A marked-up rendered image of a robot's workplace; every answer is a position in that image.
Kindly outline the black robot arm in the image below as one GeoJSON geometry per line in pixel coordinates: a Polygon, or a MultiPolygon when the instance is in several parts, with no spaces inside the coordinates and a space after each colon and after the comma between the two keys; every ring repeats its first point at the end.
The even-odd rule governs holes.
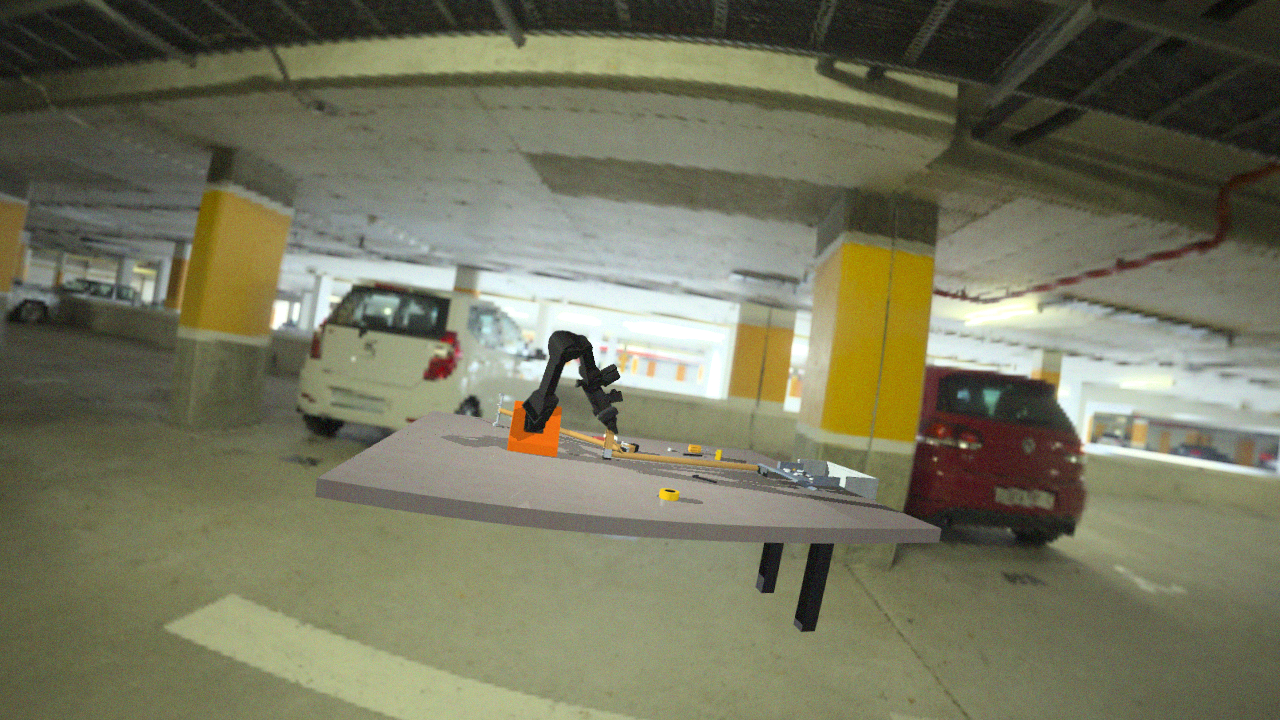
{"type": "MultiPolygon", "coordinates": [[[[588,397],[602,391],[602,386],[611,386],[611,383],[620,379],[620,372],[614,364],[602,370],[598,369],[593,355],[593,345],[582,334],[575,334],[570,331],[556,331],[548,341],[548,351],[550,357],[547,363],[539,389],[534,391],[521,404],[526,411],[524,430],[527,433],[544,433],[547,421],[557,407],[557,404],[559,404],[556,388],[564,370],[564,363],[579,359],[579,375],[582,379],[577,379],[573,387],[577,388],[581,386],[588,397]]],[[[611,389],[611,393],[604,396],[607,407],[611,404],[622,401],[621,391],[611,389]]]]}

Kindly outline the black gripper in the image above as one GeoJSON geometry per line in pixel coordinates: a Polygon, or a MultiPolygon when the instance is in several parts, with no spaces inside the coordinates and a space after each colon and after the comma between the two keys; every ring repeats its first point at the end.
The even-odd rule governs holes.
{"type": "Polygon", "coordinates": [[[612,407],[612,405],[611,406],[608,405],[609,407],[605,406],[604,396],[605,392],[602,389],[596,395],[588,397],[588,401],[593,405],[594,416],[598,415],[596,419],[602,421],[603,425],[605,425],[614,434],[618,434],[614,416],[620,413],[617,407],[612,407]]]}

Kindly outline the long wooden-handled scraper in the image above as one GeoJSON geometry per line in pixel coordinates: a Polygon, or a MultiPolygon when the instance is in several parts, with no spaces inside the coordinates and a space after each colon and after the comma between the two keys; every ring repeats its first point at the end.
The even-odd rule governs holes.
{"type": "Polygon", "coordinates": [[[707,466],[707,468],[723,468],[723,469],[731,469],[732,468],[732,469],[741,469],[741,470],[756,471],[756,474],[759,473],[763,477],[768,477],[768,471],[769,471],[769,469],[762,468],[760,465],[758,465],[756,462],[753,462],[753,461],[751,461],[751,464],[735,464],[735,462],[718,462],[718,461],[709,461],[709,460],[700,460],[700,459],[691,460],[691,459],[666,457],[666,456],[646,455],[646,454],[628,454],[628,452],[623,452],[616,442],[614,442],[614,445],[617,446],[617,448],[620,448],[620,451],[612,451],[613,442],[614,442],[614,433],[605,427],[605,439],[604,439],[604,446],[603,446],[603,452],[602,452],[602,457],[603,459],[611,460],[611,456],[612,456],[612,457],[625,457],[625,459],[634,459],[634,460],[643,460],[643,461],[652,461],[652,462],[669,462],[669,464],[678,464],[678,465],[680,464],[687,464],[687,465],[698,465],[698,466],[707,466]]]}

